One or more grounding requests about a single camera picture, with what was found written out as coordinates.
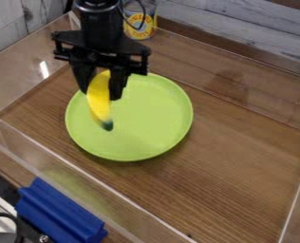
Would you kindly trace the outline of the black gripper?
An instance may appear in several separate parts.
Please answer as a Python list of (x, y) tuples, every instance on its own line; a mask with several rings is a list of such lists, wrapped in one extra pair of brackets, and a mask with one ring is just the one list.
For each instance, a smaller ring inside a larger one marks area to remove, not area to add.
[(147, 46), (131, 40), (123, 32), (119, 6), (78, 6), (80, 29), (54, 31), (55, 58), (68, 61), (83, 93), (95, 76), (95, 68), (110, 68), (110, 99), (122, 97), (131, 73), (147, 74)]

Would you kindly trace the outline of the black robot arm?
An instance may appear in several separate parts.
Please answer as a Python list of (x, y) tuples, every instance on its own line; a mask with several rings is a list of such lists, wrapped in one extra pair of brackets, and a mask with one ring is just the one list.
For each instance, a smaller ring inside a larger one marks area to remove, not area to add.
[(122, 0), (74, 0), (80, 13), (80, 29), (54, 31), (54, 57), (70, 63), (83, 93), (95, 69), (110, 71), (110, 99), (122, 97), (131, 74), (147, 75), (151, 49), (130, 39), (123, 31)]

